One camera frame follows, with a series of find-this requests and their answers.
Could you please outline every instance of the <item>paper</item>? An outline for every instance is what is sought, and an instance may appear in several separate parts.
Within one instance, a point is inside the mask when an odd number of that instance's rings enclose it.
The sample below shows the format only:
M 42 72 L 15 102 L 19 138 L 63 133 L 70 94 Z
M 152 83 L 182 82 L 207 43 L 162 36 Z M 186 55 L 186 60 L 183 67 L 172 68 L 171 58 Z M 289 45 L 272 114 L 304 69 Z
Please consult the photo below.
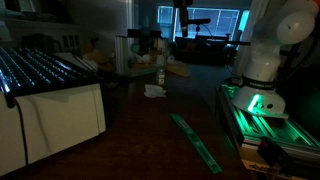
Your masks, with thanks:
M 146 84 L 145 88 L 146 92 L 144 92 L 144 95 L 149 98 L 166 97 L 166 90 L 163 90 L 161 86 Z

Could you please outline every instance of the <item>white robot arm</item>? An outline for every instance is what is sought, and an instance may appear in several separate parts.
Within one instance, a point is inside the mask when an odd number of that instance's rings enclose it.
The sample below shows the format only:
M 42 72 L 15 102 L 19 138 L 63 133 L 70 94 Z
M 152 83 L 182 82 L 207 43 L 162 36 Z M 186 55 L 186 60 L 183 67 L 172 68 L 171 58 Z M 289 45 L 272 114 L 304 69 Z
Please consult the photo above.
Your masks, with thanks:
M 314 29 L 318 11 L 312 0 L 288 0 L 278 13 L 256 23 L 250 60 L 241 88 L 232 99 L 235 106 L 256 116 L 288 117 L 285 101 L 273 86 L 281 63 L 280 47 L 306 39 Z

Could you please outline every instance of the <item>green ruler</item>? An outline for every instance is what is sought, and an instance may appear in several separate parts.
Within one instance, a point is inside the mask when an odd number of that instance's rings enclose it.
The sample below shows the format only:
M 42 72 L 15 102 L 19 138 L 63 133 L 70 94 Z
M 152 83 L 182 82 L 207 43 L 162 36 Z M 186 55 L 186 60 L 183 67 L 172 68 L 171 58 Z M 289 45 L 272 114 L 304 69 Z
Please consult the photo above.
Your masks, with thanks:
M 191 129 L 186 121 L 178 114 L 171 114 L 171 118 L 177 123 L 177 125 L 183 130 L 184 134 L 188 137 L 192 145 L 196 148 L 201 155 L 203 161 L 207 164 L 213 174 L 217 174 L 222 171 L 219 164 L 213 159 L 207 148 L 204 146 L 198 135 Z

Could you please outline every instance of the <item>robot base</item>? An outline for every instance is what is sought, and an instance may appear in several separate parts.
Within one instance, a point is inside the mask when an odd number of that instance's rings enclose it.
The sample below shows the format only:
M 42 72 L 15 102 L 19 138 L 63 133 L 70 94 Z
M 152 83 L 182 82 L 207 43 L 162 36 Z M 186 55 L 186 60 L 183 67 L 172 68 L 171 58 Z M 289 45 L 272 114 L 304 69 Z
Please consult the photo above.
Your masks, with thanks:
M 273 90 L 259 90 L 244 86 L 236 92 L 231 101 L 239 109 L 254 116 L 284 119 L 289 117 L 284 113 L 286 105 L 284 99 Z

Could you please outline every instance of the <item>dark wooden tabletop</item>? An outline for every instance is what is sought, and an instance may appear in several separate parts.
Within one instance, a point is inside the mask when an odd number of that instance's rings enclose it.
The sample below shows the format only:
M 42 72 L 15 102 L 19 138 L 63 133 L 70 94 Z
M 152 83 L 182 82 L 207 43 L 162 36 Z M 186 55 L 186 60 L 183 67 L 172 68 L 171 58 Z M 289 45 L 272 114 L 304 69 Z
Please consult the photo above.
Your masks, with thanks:
M 108 90 L 112 126 L 100 136 L 10 173 L 3 179 L 252 179 L 213 110 L 191 78 L 167 73 L 166 96 L 148 98 L 134 78 Z M 222 168 L 213 174 L 170 118 L 177 113 L 201 138 Z

